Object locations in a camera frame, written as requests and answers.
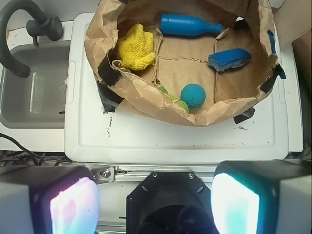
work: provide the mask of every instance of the sink basin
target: sink basin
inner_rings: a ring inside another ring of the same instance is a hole
[[[11,129],[63,129],[70,41],[21,45],[11,53],[30,67],[22,79],[3,70],[0,121]]]

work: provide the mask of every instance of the screw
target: screw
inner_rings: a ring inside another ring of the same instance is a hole
[[[189,173],[189,179],[193,179],[194,178],[194,174],[193,173]]]
[[[106,169],[106,170],[102,171],[100,174],[101,174],[104,178],[108,178],[108,177],[111,176],[111,171],[110,171],[109,169]]]

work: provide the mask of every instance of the paper bag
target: paper bag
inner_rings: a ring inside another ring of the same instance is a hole
[[[163,36],[163,13],[197,16],[221,23],[218,37]],[[238,16],[244,18],[236,22]],[[154,35],[154,65],[143,71],[120,66],[118,38],[140,23]],[[122,108],[184,126],[208,126],[233,118],[263,100],[281,71],[275,54],[274,24],[267,0],[102,0],[86,32],[85,49],[106,111]],[[228,49],[248,51],[242,68],[216,72],[208,55]],[[164,95],[180,97],[183,87],[201,85],[206,101],[189,113]]]

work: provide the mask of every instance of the blue plastic bottle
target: blue plastic bottle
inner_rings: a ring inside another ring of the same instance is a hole
[[[198,36],[203,33],[214,33],[219,35],[222,25],[212,25],[195,16],[184,16],[175,14],[162,14],[160,19],[160,30],[163,34],[181,36]]]

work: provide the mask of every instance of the white surface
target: white surface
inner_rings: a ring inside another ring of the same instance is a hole
[[[65,153],[74,161],[196,164],[282,159],[288,153],[284,84],[255,106],[254,116],[210,127],[180,127],[116,109],[105,113],[83,46],[93,14],[74,21],[65,111]]]
[[[10,0],[0,0],[0,10]],[[61,21],[72,21],[76,16],[85,12],[95,12],[100,0],[32,0],[43,12],[51,16],[60,17]],[[269,0],[271,7],[279,8],[285,0]],[[32,20],[27,12],[16,11],[9,21],[9,29],[17,29],[26,26],[26,22]]]
[[[311,175],[280,182],[277,234],[311,233]]]
[[[282,67],[286,74],[284,87],[287,103],[289,152],[301,152],[303,150],[301,101],[296,63],[294,59],[290,59],[294,58],[291,44],[281,50],[281,56]]]
[[[0,182],[0,233],[34,233],[27,185]]]
[[[73,22],[64,22],[64,36],[60,40],[70,40]],[[38,43],[49,41],[47,37],[38,37]],[[8,38],[8,47],[13,49],[18,45],[32,44],[32,37],[26,28],[11,31]],[[0,64],[0,83],[3,66]],[[64,129],[9,129],[0,122],[0,132],[16,139],[24,147],[32,151],[64,152]],[[20,150],[10,141],[0,138],[1,150]]]

